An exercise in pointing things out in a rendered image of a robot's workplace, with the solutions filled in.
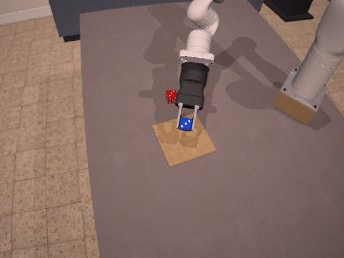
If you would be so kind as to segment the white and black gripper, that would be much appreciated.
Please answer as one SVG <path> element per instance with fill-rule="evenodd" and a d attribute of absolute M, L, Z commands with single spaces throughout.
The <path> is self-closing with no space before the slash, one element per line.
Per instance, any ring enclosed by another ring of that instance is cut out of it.
<path fill-rule="evenodd" d="M 215 56 L 206 48 L 190 46 L 180 51 L 179 58 L 183 63 L 179 80 L 180 89 L 175 100 L 175 106 L 179 109 L 176 129 L 179 129 L 182 109 L 188 108 L 194 109 L 191 125 L 191 131 L 194 131 L 196 113 L 203 109 L 203 90 L 207 83 L 209 63 L 214 63 Z"/>

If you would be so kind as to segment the tan square mat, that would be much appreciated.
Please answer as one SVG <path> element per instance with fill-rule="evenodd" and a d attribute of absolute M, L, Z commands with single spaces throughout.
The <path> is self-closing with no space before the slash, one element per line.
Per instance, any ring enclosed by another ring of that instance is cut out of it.
<path fill-rule="evenodd" d="M 169 167 L 216 151 L 197 115 L 190 132 L 176 129 L 177 119 L 152 125 Z"/>

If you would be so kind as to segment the blue die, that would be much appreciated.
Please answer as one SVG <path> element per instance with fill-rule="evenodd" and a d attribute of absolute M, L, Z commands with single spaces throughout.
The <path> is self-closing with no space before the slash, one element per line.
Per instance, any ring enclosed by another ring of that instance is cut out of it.
<path fill-rule="evenodd" d="M 190 132 L 191 131 L 191 125 L 192 125 L 192 119 L 181 117 L 179 130 Z"/>

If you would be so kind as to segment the red die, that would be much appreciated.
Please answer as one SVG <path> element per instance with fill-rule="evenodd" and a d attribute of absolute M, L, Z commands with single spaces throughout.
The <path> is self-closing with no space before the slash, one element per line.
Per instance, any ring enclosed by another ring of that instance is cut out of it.
<path fill-rule="evenodd" d="M 175 103 L 176 100 L 176 91 L 175 90 L 169 90 L 166 91 L 166 100 L 167 103 Z"/>

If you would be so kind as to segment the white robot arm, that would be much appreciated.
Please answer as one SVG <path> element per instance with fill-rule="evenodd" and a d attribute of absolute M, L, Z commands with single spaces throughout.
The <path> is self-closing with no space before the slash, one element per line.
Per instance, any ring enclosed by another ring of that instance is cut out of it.
<path fill-rule="evenodd" d="M 200 30 L 189 33 L 186 48 L 200 46 L 210 52 L 219 26 L 219 16 L 210 4 L 223 1 L 191 2 L 187 16 Z M 316 38 L 292 81 L 294 92 L 305 99 L 317 97 L 344 59 L 344 0 L 328 1 L 330 3 L 317 27 Z"/>

